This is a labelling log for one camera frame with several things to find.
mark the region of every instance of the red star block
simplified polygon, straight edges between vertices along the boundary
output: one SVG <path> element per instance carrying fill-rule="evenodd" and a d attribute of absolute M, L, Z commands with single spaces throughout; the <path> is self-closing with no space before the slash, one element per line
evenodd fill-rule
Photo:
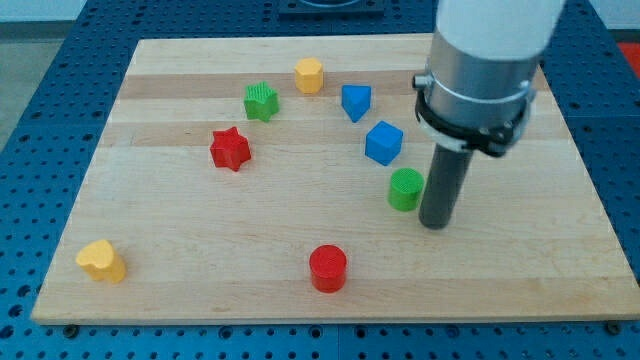
<path fill-rule="evenodd" d="M 243 162 L 251 159 L 249 141 L 238 133 L 235 126 L 224 131 L 213 132 L 213 144 L 209 148 L 216 167 L 228 167 L 238 171 Z"/>

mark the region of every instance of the green cylinder block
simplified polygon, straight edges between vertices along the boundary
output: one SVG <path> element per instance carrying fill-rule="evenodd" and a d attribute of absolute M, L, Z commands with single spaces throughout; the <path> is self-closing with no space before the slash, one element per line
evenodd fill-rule
<path fill-rule="evenodd" d="M 414 169 L 402 168 L 391 175 L 389 204 L 396 210 L 410 211 L 418 206 L 424 178 Z"/>

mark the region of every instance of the yellow block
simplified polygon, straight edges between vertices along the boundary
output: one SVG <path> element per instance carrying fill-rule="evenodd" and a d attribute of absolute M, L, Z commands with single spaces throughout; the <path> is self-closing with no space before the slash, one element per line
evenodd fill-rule
<path fill-rule="evenodd" d="M 322 63 L 316 58 L 304 58 L 296 64 L 296 87 L 303 94 L 315 94 L 324 83 Z"/>
<path fill-rule="evenodd" d="M 109 240 L 98 240 L 85 246 L 76 256 L 78 264 L 95 281 L 119 283 L 127 275 L 122 257 Z"/>

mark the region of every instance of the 3d printed block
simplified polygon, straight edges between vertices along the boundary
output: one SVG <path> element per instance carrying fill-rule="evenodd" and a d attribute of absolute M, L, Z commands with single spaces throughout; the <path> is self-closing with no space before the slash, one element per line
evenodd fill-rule
<path fill-rule="evenodd" d="M 319 291 L 332 293 L 346 281 L 347 256 L 335 245 L 322 245 L 309 257 L 311 283 Z"/>
<path fill-rule="evenodd" d="M 213 144 L 209 148 L 216 167 L 228 167 L 238 171 L 240 165 L 251 159 L 249 141 L 238 133 L 237 127 L 213 132 Z"/>
<path fill-rule="evenodd" d="M 400 153 L 402 135 L 402 130 L 380 121 L 367 134 L 364 154 L 387 166 Z"/>
<path fill-rule="evenodd" d="M 270 88 L 266 81 L 248 85 L 244 98 L 244 109 L 248 119 L 268 122 L 280 110 L 278 92 Z"/>
<path fill-rule="evenodd" d="M 303 94 L 315 94 L 324 83 L 322 63 L 316 58 L 304 58 L 295 66 L 296 87 Z"/>
<path fill-rule="evenodd" d="M 423 187 L 422 174 L 411 168 L 398 169 L 391 175 L 389 204 L 396 210 L 413 210 L 418 206 Z"/>
<path fill-rule="evenodd" d="M 95 281 L 107 280 L 116 284 L 127 274 L 122 257 L 104 239 L 94 241 L 80 250 L 76 256 L 76 264 Z"/>
<path fill-rule="evenodd" d="M 371 86 L 343 85 L 342 108 L 352 122 L 358 122 L 371 107 Z"/>

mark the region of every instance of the wood grain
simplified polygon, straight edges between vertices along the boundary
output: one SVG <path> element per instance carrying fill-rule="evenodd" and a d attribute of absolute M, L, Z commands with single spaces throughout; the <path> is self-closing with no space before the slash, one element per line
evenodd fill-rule
<path fill-rule="evenodd" d="M 451 225 L 434 232 L 386 203 L 391 173 L 426 174 L 433 143 L 409 88 L 430 35 L 144 40 L 83 181 L 32 313 L 43 324 L 476 322 L 628 319 L 640 289 L 549 91 L 503 159 L 476 154 Z M 325 64 L 302 96 L 292 68 Z M 281 111 L 245 119 L 244 86 L 267 79 Z M 352 124 L 346 82 L 374 85 Z M 381 119 L 405 131 L 389 167 L 363 155 Z M 253 159 L 213 167 L 213 130 L 238 126 Z M 75 267 L 110 239 L 128 277 L 95 283 Z M 309 282 L 324 243 L 349 257 L 343 290 Z"/>

